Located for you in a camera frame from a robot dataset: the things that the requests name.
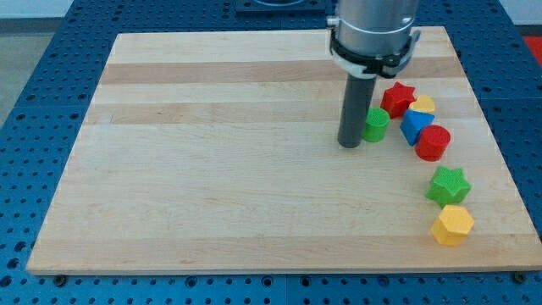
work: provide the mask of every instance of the green star block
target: green star block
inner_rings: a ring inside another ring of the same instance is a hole
[[[470,190],[471,185],[463,177],[463,169],[439,166],[434,172],[431,186],[425,196],[444,208],[446,204],[462,202]]]

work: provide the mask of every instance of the metal cylinder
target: metal cylinder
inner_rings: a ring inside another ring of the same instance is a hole
[[[407,44],[419,0],[339,0],[336,38],[364,56],[397,54]]]
[[[337,137],[343,147],[354,148],[362,141],[375,82],[376,76],[369,79],[358,79],[348,75]]]

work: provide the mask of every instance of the plastic block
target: plastic block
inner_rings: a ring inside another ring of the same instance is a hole
[[[431,125],[434,115],[408,109],[401,122],[401,131],[410,146],[418,142],[420,132],[428,125]]]
[[[413,95],[415,89],[397,81],[393,87],[384,91],[380,107],[390,114],[391,119],[403,116],[410,103],[416,101]]]
[[[448,130],[442,126],[430,125],[420,132],[416,154],[425,161],[438,161],[451,141]]]
[[[426,198],[436,201],[441,208],[450,203],[460,203],[471,190],[471,185],[463,177],[463,169],[437,167],[431,179]]]
[[[411,103],[408,108],[426,114],[434,114],[436,109],[433,98],[425,94],[419,95],[418,98],[416,98],[416,101]]]
[[[382,141],[388,130],[389,123],[390,115],[385,110],[371,107],[365,121],[363,139],[369,142]]]
[[[431,226],[437,242],[446,246],[459,246],[474,226],[474,219],[464,207],[447,205]]]

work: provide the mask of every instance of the blue pegboard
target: blue pegboard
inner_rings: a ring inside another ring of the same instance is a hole
[[[326,3],[332,14],[335,3]],[[443,25],[542,233],[542,75],[497,0],[422,0]],[[75,0],[0,132],[0,304],[542,303],[542,272],[36,277],[25,264],[117,34],[325,27],[325,14],[236,16],[233,0]]]

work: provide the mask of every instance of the red cylinder block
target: red cylinder block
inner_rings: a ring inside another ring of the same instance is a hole
[[[450,141],[451,135],[446,128],[438,125],[427,126],[420,133],[416,154],[425,161],[440,160]]]

